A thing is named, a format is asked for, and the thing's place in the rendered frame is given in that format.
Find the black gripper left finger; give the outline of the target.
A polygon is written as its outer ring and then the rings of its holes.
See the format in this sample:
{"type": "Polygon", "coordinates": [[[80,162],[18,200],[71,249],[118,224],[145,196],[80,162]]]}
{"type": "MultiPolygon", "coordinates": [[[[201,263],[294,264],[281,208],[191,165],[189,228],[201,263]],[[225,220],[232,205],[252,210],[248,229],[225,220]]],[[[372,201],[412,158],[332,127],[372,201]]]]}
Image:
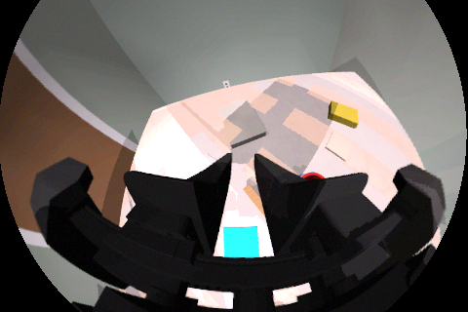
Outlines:
{"type": "Polygon", "coordinates": [[[124,182],[134,203],[190,215],[204,254],[214,256],[229,190],[231,163],[233,153],[226,153],[188,179],[127,171],[124,182]]]}

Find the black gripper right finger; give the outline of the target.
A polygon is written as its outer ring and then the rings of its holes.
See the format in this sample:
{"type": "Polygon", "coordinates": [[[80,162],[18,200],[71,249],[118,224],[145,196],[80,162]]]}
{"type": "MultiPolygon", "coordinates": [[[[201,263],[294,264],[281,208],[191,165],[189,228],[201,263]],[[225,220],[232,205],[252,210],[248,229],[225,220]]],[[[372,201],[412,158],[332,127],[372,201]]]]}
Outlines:
{"type": "Polygon", "coordinates": [[[308,180],[261,153],[253,154],[253,168],[274,256],[290,253],[290,245],[317,204],[364,192],[370,180],[363,172],[308,180]]]}

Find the brown wooden block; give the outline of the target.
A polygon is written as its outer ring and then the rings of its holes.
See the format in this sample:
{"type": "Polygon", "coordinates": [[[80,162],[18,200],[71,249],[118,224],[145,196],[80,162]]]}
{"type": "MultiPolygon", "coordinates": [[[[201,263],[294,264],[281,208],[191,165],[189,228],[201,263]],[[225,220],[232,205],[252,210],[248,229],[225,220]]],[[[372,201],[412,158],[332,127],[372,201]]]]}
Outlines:
{"type": "Polygon", "coordinates": [[[250,200],[253,200],[254,205],[257,206],[258,209],[261,211],[261,213],[264,215],[264,211],[262,210],[260,195],[256,194],[256,191],[254,191],[254,188],[250,184],[247,184],[247,186],[243,188],[243,191],[245,191],[246,194],[250,196],[250,200]]]}

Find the yellow flat block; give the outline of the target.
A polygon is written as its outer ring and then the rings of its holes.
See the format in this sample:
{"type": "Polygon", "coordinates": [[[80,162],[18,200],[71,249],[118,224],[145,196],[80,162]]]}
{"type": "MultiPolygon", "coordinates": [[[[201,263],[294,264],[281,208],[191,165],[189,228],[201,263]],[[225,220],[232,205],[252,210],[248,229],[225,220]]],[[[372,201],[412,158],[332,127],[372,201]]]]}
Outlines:
{"type": "Polygon", "coordinates": [[[358,109],[334,101],[329,105],[328,118],[351,129],[355,129],[355,126],[359,125],[358,109]]]}

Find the dark red cup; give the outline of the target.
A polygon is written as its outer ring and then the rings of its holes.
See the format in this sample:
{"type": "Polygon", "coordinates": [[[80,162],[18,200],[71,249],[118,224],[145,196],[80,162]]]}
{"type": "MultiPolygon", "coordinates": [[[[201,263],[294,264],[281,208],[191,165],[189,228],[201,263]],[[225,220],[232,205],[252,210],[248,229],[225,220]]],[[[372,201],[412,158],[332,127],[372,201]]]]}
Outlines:
{"type": "Polygon", "coordinates": [[[322,175],[319,175],[319,173],[308,173],[308,175],[304,175],[305,179],[312,180],[312,179],[320,179],[324,178],[322,175]]]}

